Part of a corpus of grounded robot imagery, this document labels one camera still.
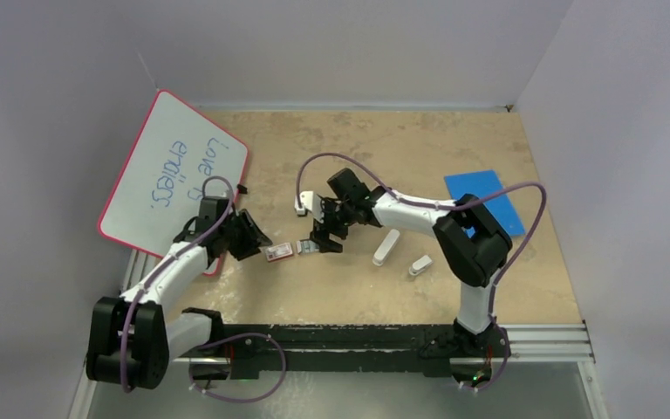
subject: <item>white backdrop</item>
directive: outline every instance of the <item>white backdrop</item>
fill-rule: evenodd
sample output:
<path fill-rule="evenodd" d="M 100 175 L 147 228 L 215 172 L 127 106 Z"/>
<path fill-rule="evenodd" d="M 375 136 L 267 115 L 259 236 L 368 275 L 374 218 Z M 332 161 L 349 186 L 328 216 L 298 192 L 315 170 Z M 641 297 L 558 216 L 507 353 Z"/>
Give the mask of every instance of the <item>white backdrop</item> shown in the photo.
<path fill-rule="evenodd" d="M 575 0 L 517 108 L 611 416 L 670 417 L 670 1 Z"/>
<path fill-rule="evenodd" d="M 154 89 L 104 1 L 0 0 L 0 418 L 66 417 L 127 250 L 96 221 Z"/>
<path fill-rule="evenodd" d="M 161 88 L 222 107 L 515 103 L 571 0 L 114 0 Z"/>

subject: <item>table surface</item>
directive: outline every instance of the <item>table surface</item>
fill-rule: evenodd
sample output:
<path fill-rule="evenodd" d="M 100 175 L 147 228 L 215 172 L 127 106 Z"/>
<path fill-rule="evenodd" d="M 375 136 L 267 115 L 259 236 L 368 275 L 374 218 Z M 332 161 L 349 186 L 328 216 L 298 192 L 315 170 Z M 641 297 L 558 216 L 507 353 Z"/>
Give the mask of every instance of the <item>table surface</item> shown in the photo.
<path fill-rule="evenodd" d="M 274 244 L 307 238 L 311 218 L 294 213 L 302 162 L 324 151 L 364 163 L 386 184 L 409 195 L 449 198 L 444 175 L 494 169 L 505 185 L 536 180 L 520 116 L 457 112 L 207 112 L 248 144 L 243 184 L 247 209 Z M 331 157 L 311 163 L 302 190 L 332 196 L 327 179 L 351 165 Z M 367 175 L 355 169 L 371 188 Z M 526 227 L 537 211 L 535 189 L 510 200 Z M 215 309 L 228 323 L 446 323 L 457 314 L 458 279 L 435 239 L 402 231 L 383 266 L 372 263 L 388 229 L 355 225 L 341 254 L 313 253 L 268 263 L 263 255 L 226 258 L 217 277 L 199 277 L 168 315 L 185 307 Z M 515 248 L 519 239 L 515 239 Z M 418 277 L 409 265 L 428 254 L 434 264 Z M 499 286 L 500 323 L 580 322 L 571 283 L 548 214 Z"/>

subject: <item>whiteboard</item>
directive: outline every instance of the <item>whiteboard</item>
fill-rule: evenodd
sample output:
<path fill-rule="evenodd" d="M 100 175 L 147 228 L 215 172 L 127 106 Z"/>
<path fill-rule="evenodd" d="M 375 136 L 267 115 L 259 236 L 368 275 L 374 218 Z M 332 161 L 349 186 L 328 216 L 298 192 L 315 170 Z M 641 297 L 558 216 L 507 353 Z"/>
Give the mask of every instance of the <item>whiteboard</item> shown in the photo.
<path fill-rule="evenodd" d="M 99 219 L 102 236 L 158 258 L 199 212 L 202 182 L 219 175 L 241 182 L 248 147 L 175 97 L 160 91 Z M 222 195 L 210 182 L 207 195 Z M 207 270 L 215 274 L 216 260 Z"/>

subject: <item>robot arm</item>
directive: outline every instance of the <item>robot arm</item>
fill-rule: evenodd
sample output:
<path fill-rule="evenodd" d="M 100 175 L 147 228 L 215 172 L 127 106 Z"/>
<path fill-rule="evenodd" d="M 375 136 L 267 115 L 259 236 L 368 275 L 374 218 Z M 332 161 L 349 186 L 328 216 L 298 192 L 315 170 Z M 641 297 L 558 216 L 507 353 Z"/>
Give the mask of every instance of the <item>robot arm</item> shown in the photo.
<path fill-rule="evenodd" d="M 132 318 L 126 351 L 127 378 L 132 387 L 157 387 L 171 360 L 223 335 L 219 312 L 187 309 L 166 326 L 163 307 L 172 307 L 188 285 L 225 252 L 243 260 L 260 253 L 260 247 L 271 245 L 246 210 L 238 212 L 233 207 L 226 213 L 227 206 L 227 198 L 202 198 L 199 215 L 188 220 L 168 254 L 150 274 L 118 298 L 104 297 L 96 303 L 86 356 L 88 378 L 120 383 L 122 326 L 139 292 L 142 294 Z M 217 230 L 198 246 L 176 256 L 221 217 L 224 221 Z M 169 259 L 173 261 L 163 269 L 163 262 Z"/>
<path fill-rule="evenodd" d="M 369 190 L 349 168 L 340 170 L 327 183 L 337 198 L 321 197 L 310 191 L 300 195 L 302 205 L 313 217 L 310 239 L 319 245 L 321 252 L 342 252 L 342 244 L 331 240 L 330 235 L 345 239 L 348 227 L 355 223 L 435 237 L 451 271 L 461 281 L 461 308 L 456 323 L 462 332 L 472 335 L 490 328 L 493 280 L 507 262 L 512 241 L 484 205 L 463 211 L 439 209 L 469 203 L 475 196 L 435 201 L 393 190 L 397 196 L 434 206 L 429 209 L 401 203 L 380 186 Z"/>

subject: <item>blue mat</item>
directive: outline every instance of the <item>blue mat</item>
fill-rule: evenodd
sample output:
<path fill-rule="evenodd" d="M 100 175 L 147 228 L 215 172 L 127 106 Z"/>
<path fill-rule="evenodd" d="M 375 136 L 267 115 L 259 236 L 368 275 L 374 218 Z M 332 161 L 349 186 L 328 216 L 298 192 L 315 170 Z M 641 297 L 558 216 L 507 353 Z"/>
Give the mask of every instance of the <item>blue mat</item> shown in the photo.
<path fill-rule="evenodd" d="M 503 187 L 494 170 L 446 176 L 446 186 L 448 186 L 448 193 L 453 199 L 459 199 L 464 194 L 472 194 L 483 198 Z M 506 195 L 495 198 L 484 205 L 507 231 L 507 234 L 511 236 L 525 234 L 523 222 L 520 221 L 515 207 L 512 206 Z"/>

